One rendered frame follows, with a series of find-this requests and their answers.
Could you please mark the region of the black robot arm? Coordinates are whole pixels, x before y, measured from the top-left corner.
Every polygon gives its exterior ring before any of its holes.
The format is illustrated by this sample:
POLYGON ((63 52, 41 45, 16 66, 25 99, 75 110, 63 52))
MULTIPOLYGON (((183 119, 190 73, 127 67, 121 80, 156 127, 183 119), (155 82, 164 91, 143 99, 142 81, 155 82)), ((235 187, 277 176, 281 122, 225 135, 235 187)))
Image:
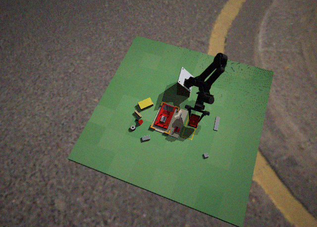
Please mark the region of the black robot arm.
MULTIPOLYGON (((225 67, 227 65, 227 56, 218 53, 215 57, 211 65, 199 76, 197 77, 189 77, 189 79, 185 78, 184 86, 186 88, 190 88, 192 86, 196 86, 199 88, 197 100, 201 102, 205 102, 208 104, 214 103, 214 97, 210 94, 211 85, 217 80, 217 78, 224 72, 225 67), (215 70, 216 69, 216 70, 215 70), (214 71, 215 70, 215 71, 214 71), (205 79, 214 71, 214 73, 205 81, 205 79), (204 82, 205 81, 205 82, 204 82)), ((195 104, 194 109, 196 110, 204 110, 204 104, 195 104)))

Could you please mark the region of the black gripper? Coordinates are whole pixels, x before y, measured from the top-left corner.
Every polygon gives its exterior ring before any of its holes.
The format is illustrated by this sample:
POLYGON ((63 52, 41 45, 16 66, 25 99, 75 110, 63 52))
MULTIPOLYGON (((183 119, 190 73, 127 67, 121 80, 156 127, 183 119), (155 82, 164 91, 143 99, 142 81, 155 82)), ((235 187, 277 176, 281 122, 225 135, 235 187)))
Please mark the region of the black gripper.
MULTIPOLYGON (((197 101, 196 100, 196 103, 197 104, 203 104, 204 102, 201 102, 201 101, 197 101)), ((195 104, 196 104, 195 103, 195 104)), ((198 112, 201 112, 201 113, 203 113, 202 115, 201 115, 201 117, 200 117, 200 120, 204 117, 204 116, 206 116, 206 115, 210 115, 210 112, 208 112, 208 111, 202 111, 202 110, 196 110, 196 109, 194 109, 193 107, 191 107, 191 106, 189 106, 189 105, 186 105, 185 106, 185 108, 188 110, 188 112, 189 112, 189 119, 190 119, 190 115, 191 115, 191 110, 194 110, 194 111, 198 111, 198 112)), ((200 122, 200 120, 199 120, 199 122, 200 122)))

